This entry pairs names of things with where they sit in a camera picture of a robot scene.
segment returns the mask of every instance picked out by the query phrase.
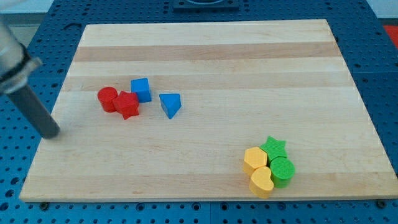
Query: yellow block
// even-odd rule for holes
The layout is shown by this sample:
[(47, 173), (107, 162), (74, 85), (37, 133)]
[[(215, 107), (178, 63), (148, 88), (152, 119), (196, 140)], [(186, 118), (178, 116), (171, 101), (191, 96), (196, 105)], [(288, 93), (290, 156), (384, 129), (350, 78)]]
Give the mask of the yellow block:
[(259, 198), (267, 199), (274, 188), (270, 168), (264, 166), (256, 169), (250, 177), (249, 189)]
[(267, 165), (267, 153), (259, 147), (247, 149), (244, 152), (243, 171), (249, 176), (258, 168)]

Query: blue perforated surface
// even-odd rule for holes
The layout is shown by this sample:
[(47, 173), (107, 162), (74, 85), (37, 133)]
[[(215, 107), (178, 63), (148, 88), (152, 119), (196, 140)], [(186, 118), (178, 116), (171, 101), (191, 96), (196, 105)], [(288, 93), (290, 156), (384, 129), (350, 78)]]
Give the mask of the blue perforated surface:
[[(238, 11), (173, 12), (169, 1), (55, 0), (29, 46), (44, 65), (30, 84), (48, 109), (55, 103), (86, 24), (327, 19), (398, 171), (398, 58), (364, 0), (240, 0)], [(18, 199), (40, 137), (0, 97), (0, 223), (398, 223), (398, 200), (271, 203), (39, 204)]]

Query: metal rod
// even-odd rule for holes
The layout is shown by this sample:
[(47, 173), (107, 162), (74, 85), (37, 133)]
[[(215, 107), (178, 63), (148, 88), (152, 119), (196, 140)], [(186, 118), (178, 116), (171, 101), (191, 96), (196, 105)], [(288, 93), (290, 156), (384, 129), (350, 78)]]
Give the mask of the metal rod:
[(50, 139), (58, 135), (60, 127), (29, 85), (25, 85), (7, 96), (43, 138)]

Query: wooden cutting board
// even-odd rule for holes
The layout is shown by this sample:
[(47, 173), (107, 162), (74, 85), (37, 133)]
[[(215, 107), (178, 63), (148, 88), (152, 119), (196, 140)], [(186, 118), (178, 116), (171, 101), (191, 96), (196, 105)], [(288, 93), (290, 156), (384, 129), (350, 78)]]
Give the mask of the wooden cutting board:
[[(99, 89), (148, 77), (123, 120)], [(180, 93), (167, 119), (159, 93)], [(258, 200), (244, 151), (287, 141), (270, 200), (396, 198), (398, 181), (325, 20), (88, 25), (21, 192), (26, 202)]]

